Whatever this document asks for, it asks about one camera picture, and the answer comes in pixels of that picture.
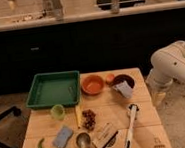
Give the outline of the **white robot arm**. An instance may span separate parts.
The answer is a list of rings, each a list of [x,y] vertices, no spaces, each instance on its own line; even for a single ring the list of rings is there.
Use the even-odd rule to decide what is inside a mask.
[[[158,106],[174,79],[185,83],[185,41],[179,40],[153,52],[153,66],[146,78],[153,105]]]

